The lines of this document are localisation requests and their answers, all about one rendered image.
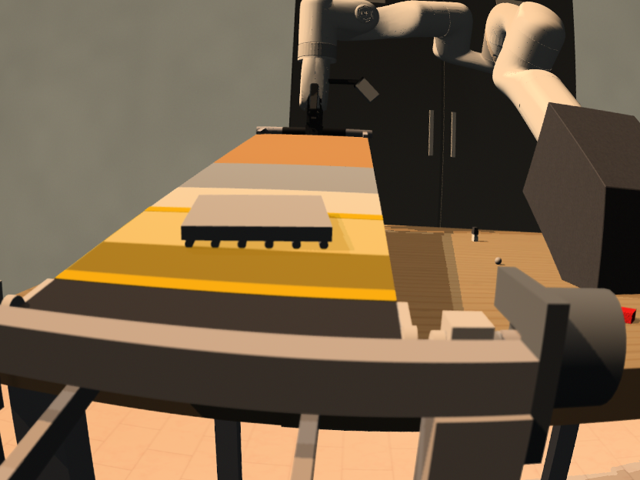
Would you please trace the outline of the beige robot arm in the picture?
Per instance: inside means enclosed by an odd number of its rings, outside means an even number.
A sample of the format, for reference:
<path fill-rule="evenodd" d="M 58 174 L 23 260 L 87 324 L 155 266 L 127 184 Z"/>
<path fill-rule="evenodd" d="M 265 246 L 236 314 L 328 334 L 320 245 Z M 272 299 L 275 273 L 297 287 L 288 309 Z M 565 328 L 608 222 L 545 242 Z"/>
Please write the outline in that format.
<path fill-rule="evenodd" d="M 548 102 L 581 107 L 550 72 L 565 41 L 564 24 L 551 9 L 535 2 L 496 5 L 486 22 L 482 53 L 470 49 L 472 26 L 470 9 L 457 2 L 406 1 L 376 8 L 366 0 L 302 0 L 298 58 L 337 58 L 337 40 L 435 37 L 437 58 L 493 74 L 495 86 L 537 141 Z"/>

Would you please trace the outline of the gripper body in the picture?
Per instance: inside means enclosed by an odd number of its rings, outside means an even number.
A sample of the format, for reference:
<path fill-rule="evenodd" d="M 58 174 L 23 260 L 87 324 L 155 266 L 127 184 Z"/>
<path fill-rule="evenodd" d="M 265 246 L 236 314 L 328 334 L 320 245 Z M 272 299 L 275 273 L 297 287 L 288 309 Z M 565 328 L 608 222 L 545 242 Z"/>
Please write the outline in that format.
<path fill-rule="evenodd" d="M 305 111 L 308 97 L 310 106 L 311 84 L 318 84 L 317 108 L 321 105 L 322 110 L 325 111 L 328 103 L 330 64 L 336 63 L 336 58 L 310 55 L 299 57 L 298 62 L 302 63 L 299 107 Z M 319 97 L 322 99 L 320 105 Z"/>

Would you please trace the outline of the small red block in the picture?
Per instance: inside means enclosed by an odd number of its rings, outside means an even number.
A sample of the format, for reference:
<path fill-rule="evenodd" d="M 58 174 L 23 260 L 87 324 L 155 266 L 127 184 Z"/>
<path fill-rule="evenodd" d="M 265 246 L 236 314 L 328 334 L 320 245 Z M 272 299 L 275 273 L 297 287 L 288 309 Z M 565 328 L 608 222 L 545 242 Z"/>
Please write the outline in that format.
<path fill-rule="evenodd" d="M 633 321 L 635 320 L 636 309 L 622 307 L 622 311 L 625 317 L 625 323 L 633 323 Z"/>

